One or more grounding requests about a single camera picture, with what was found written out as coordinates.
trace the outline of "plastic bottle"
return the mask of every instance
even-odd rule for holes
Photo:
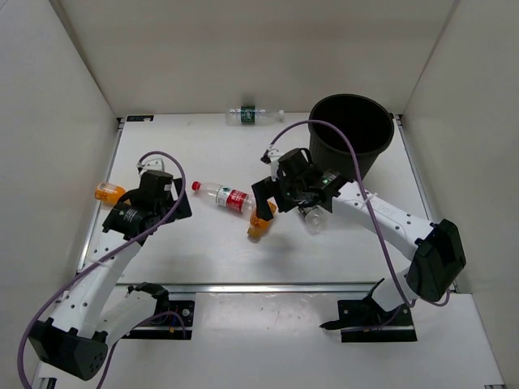
[[[101,182],[97,186],[94,196],[107,205],[115,205],[125,193],[126,191],[121,186]]]
[[[321,233],[326,229],[327,217],[316,205],[314,207],[298,207],[299,213],[305,220],[305,225],[309,233]]]
[[[195,181],[191,185],[191,189],[206,203],[215,203],[222,207],[232,209],[237,213],[241,213],[245,217],[249,217],[251,226],[247,230],[247,233],[251,237],[258,238],[263,236],[272,222],[272,220],[262,220],[256,215],[256,200],[254,196],[250,194],[213,182],[201,183]],[[270,201],[268,205],[272,214],[276,213],[276,205]]]
[[[228,126],[270,126],[283,122],[285,111],[269,111],[254,105],[242,105],[239,109],[229,109],[225,120]]]

